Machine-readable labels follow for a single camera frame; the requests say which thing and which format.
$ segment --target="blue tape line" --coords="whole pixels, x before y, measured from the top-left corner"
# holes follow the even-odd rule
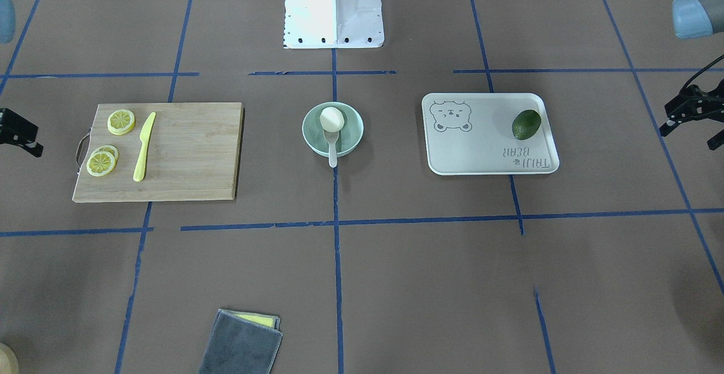
[[[586,213],[552,213],[523,214],[526,220],[547,220],[552,218],[594,218],[594,217],[636,217],[644,215],[688,214],[686,209],[673,210],[637,210],[632,212],[586,212]]]
[[[302,222],[259,222],[256,224],[217,224],[217,225],[185,225],[181,231],[205,230],[256,230],[259,228],[292,228],[292,227],[323,227],[333,225],[333,221],[302,221]]]
[[[88,230],[37,230],[37,231],[6,231],[0,237],[43,237],[43,235],[89,235],[89,234],[127,234],[140,233],[143,228],[91,228]]]
[[[255,71],[248,75],[334,75],[332,71]],[[360,71],[338,71],[337,75],[395,75],[396,70],[360,70]]]
[[[337,75],[395,75],[396,70],[337,71]]]
[[[331,71],[255,71],[248,75],[332,75]]]
[[[455,74],[518,73],[518,72],[631,72],[630,69],[490,69],[490,70],[453,70]]]
[[[181,39],[179,39],[179,49],[176,52],[176,64],[174,65],[174,75],[171,77],[171,88],[169,90],[169,102],[173,102],[174,93],[176,92],[176,80],[178,80],[179,67],[181,65],[181,53],[183,52],[183,44],[186,40],[186,28],[188,26],[188,17],[191,15],[191,3],[193,0],[188,0],[186,3],[186,15],[183,18],[183,28],[181,28]]]
[[[640,69],[634,68],[636,72],[697,72],[700,68],[648,68]],[[711,67],[707,71],[724,71],[721,67]]]
[[[368,220],[341,220],[339,225],[370,225],[370,224],[417,224],[423,222],[473,222],[517,220],[517,215],[484,215],[470,217],[422,217],[422,218],[383,218]]]
[[[626,44],[623,42],[623,36],[621,36],[621,32],[618,29],[618,25],[616,24],[616,21],[613,18],[613,13],[611,12],[611,9],[608,7],[608,2],[606,0],[603,0],[603,5],[606,8],[606,11],[608,13],[608,18],[611,20],[611,24],[613,25],[613,29],[616,31],[616,36],[618,36],[618,41],[621,44],[621,49],[623,49],[623,54],[626,56],[626,61],[628,62],[628,66],[631,68],[631,72],[633,73],[633,78],[634,78],[634,80],[636,80],[636,86],[639,87],[639,93],[641,93],[641,98],[644,99],[644,104],[646,105],[646,111],[647,111],[647,113],[649,113],[649,119],[651,119],[651,124],[652,124],[652,126],[654,126],[656,135],[659,137],[659,143],[661,144],[661,147],[664,150],[664,154],[666,155],[666,160],[669,162],[669,167],[671,168],[671,172],[674,175],[674,179],[676,180],[676,185],[679,188],[681,197],[683,198],[683,201],[686,205],[686,209],[688,209],[688,212],[691,215],[691,221],[693,222],[693,225],[696,228],[696,233],[699,235],[699,240],[701,242],[701,245],[704,248],[706,257],[709,259],[709,265],[711,266],[714,276],[716,277],[717,283],[719,284],[719,290],[722,292],[722,294],[724,294],[724,281],[722,281],[721,275],[719,274],[719,269],[717,268],[716,262],[714,261],[714,258],[711,255],[711,251],[709,250],[709,245],[706,243],[706,239],[704,238],[704,235],[701,232],[701,228],[699,228],[699,223],[696,220],[696,215],[693,213],[693,210],[691,209],[691,204],[688,201],[688,196],[686,196],[686,191],[683,188],[683,184],[681,183],[681,180],[679,178],[679,175],[678,175],[678,172],[674,165],[674,162],[671,159],[671,155],[669,154],[669,149],[666,146],[666,142],[664,142],[664,139],[661,136],[661,133],[659,132],[659,126],[656,122],[656,118],[654,117],[654,113],[651,110],[651,105],[649,104],[649,99],[646,97],[646,93],[644,92],[644,87],[641,85],[641,80],[639,80],[639,76],[636,74],[636,70],[634,70],[634,63],[631,60],[631,56],[628,54],[628,49],[626,48]]]
[[[543,343],[545,343],[545,354],[548,356],[548,367],[550,374],[555,374],[555,362],[553,361],[553,350],[550,348],[550,338],[548,338],[548,327],[545,325],[545,316],[543,316],[543,308],[541,307],[541,298],[538,294],[538,286],[535,285],[536,309],[538,309],[538,320],[541,323],[541,332],[543,332]]]
[[[25,35],[28,33],[28,28],[31,26],[31,21],[33,21],[33,16],[36,14],[36,10],[38,10],[38,4],[41,3],[41,0],[36,0],[33,3],[33,8],[31,9],[31,14],[28,15],[28,20],[25,21],[25,26],[23,27],[23,31],[20,34],[20,38],[18,38],[18,44],[15,45],[15,51],[12,52],[12,57],[10,58],[10,64],[7,65],[7,70],[5,70],[5,76],[3,76],[2,82],[0,83],[0,95],[2,95],[3,91],[5,90],[5,85],[7,84],[8,76],[10,76],[10,73],[12,72],[12,67],[15,65],[15,60],[18,58],[18,53],[20,52],[20,47],[23,46],[23,41],[25,41]]]
[[[339,185],[337,167],[334,173],[334,271],[337,284],[337,368],[344,374],[344,337],[342,335],[342,261],[339,255]]]
[[[128,297],[128,305],[126,306],[126,318],[123,322],[123,331],[121,332],[121,343],[118,346],[118,357],[116,358],[116,371],[115,374],[121,373],[121,366],[123,364],[123,354],[126,351],[126,340],[128,340],[128,327],[131,323],[131,313],[133,312],[133,302],[135,301],[135,292],[138,287],[138,274],[140,273],[140,255],[143,253],[143,247],[145,247],[145,236],[150,231],[148,228],[148,221],[150,220],[150,210],[152,209],[153,202],[148,202],[148,206],[145,209],[145,217],[143,217],[143,229],[140,233],[140,239],[138,240],[138,253],[136,254],[136,265],[135,272],[133,274],[133,290],[131,296]]]
[[[724,213],[724,208],[694,209],[693,212],[701,214]],[[582,212],[582,213],[547,213],[547,214],[507,214],[507,215],[485,215],[469,217],[420,217],[420,218],[382,218],[364,220],[339,220],[339,225],[373,225],[373,224],[417,224],[425,222],[480,222],[480,221],[501,221],[501,220],[548,220],[561,218],[595,218],[595,217],[641,217],[651,215],[667,214],[689,214],[688,209],[663,209],[663,210],[633,210],[628,212]],[[200,230],[245,230],[256,228],[287,228],[287,227],[328,227],[334,225],[334,221],[303,221],[303,222],[264,222],[257,224],[220,224],[220,225],[186,225],[181,231]]]
[[[470,0],[470,6],[473,8],[473,18],[475,19],[475,29],[478,31],[478,42],[480,43],[480,52],[483,56],[483,65],[485,67],[485,75],[488,79],[488,88],[490,92],[493,90],[493,80],[490,75],[490,66],[488,65],[488,56],[485,52],[485,43],[483,42],[483,32],[480,29],[480,21],[478,20],[478,8],[475,6],[475,0]]]
[[[636,72],[697,72],[699,69],[696,68],[634,68]],[[482,74],[484,72],[511,74],[518,72],[631,72],[630,68],[599,68],[599,69],[584,69],[584,68],[564,68],[564,69],[473,69],[473,70],[453,70],[455,74]],[[724,71],[724,68],[710,68],[709,71]]]
[[[71,74],[12,74],[10,78],[197,77],[199,72],[88,72]]]
[[[515,204],[515,214],[518,217],[518,227],[520,227],[520,235],[525,235],[525,227],[523,227],[523,216],[520,214],[520,204],[518,203],[518,193],[515,192],[515,179],[512,175],[510,178],[510,193],[512,193],[512,203]]]
[[[337,100],[337,50],[331,50],[331,100]]]
[[[724,209],[691,209],[696,214],[724,213]]]

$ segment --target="white spoon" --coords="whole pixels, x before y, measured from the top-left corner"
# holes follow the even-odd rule
[[[324,129],[324,139],[329,144],[329,167],[337,167],[337,139],[339,131],[344,127],[344,116],[339,109],[328,106],[321,111],[319,122]]]
[[[324,139],[329,143],[329,167],[337,167],[337,139],[339,132],[324,131]]]

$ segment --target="white tray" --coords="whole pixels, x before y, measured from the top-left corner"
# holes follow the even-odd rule
[[[541,116],[533,137],[512,122],[526,109]],[[438,175],[553,173],[561,164],[543,100],[532,93],[430,93],[422,98],[427,163]]]

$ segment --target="wooden cutting board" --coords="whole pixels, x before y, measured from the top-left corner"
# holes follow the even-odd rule
[[[107,126],[108,116],[117,109],[130,109],[136,121],[133,131],[122,136],[111,134]],[[156,121],[145,178],[135,182],[138,135],[153,111]],[[236,194],[242,117],[240,102],[100,104],[73,201],[231,200]],[[113,172],[95,177],[85,164],[100,145],[116,147],[119,158]]]

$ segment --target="yellow plastic knife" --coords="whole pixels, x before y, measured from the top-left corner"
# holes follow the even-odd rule
[[[136,162],[136,168],[133,171],[133,180],[140,182],[145,178],[145,161],[148,155],[148,140],[150,139],[150,130],[153,128],[153,121],[156,119],[156,113],[151,113],[143,123],[143,128],[140,130],[140,152],[138,153],[138,160]]]

